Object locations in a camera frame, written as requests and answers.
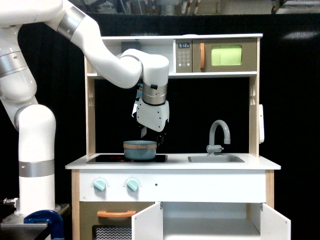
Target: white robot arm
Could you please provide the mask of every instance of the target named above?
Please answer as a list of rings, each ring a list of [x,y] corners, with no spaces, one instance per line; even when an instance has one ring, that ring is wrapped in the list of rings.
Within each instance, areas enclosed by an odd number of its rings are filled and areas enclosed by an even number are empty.
[[[169,120],[169,61],[129,49],[119,59],[104,45],[98,24],[67,0],[0,0],[0,100],[19,131],[20,212],[55,208],[56,121],[39,105],[37,84],[18,45],[22,24],[44,22],[78,46],[105,79],[131,88],[143,72],[137,121],[161,132]]]

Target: knob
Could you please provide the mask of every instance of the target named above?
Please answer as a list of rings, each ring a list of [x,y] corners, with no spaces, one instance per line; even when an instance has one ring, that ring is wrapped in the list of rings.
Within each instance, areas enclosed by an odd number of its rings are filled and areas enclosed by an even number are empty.
[[[99,192],[102,192],[103,190],[105,190],[106,186],[107,186],[107,182],[103,178],[97,178],[93,182],[94,190],[97,190]]]
[[[136,178],[131,177],[125,182],[125,187],[128,191],[135,192],[138,190],[139,181]]]

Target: white countertop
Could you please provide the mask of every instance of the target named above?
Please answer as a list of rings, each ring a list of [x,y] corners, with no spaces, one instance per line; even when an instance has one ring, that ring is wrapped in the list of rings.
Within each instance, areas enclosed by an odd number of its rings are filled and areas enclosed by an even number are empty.
[[[254,157],[249,153],[223,153],[225,156],[237,156],[244,163],[190,163],[190,156],[206,156],[207,153],[169,153],[166,163],[93,163],[86,162],[102,154],[123,154],[123,153],[96,153],[90,157],[83,156],[78,160],[65,166],[66,169],[92,170],[92,169],[155,169],[155,170],[280,170],[281,166],[262,157]]]

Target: microwave window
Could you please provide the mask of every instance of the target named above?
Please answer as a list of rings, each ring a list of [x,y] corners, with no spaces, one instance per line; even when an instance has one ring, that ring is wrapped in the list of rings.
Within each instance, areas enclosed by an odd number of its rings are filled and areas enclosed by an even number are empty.
[[[189,48],[190,48],[190,42],[178,44],[178,49],[189,49]]]
[[[241,45],[217,45],[211,49],[212,66],[234,66],[241,65]]]

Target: toy kitchen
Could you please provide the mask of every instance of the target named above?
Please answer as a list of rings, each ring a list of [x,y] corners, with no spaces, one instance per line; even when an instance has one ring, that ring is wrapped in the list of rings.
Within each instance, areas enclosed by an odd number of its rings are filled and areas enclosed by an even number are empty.
[[[207,152],[203,146],[203,153],[161,153],[147,161],[96,153],[95,80],[101,77],[84,59],[86,155],[65,167],[72,179],[73,240],[291,239],[291,221],[273,209],[274,170],[281,166],[259,155],[264,141],[262,36],[102,38],[115,56],[123,43],[133,43],[143,52],[167,57],[169,80],[248,78],[249,146],[247,153],[221,152],[216,128],[223,128],[225,144],[230,143],[229,129],[214,119]]]

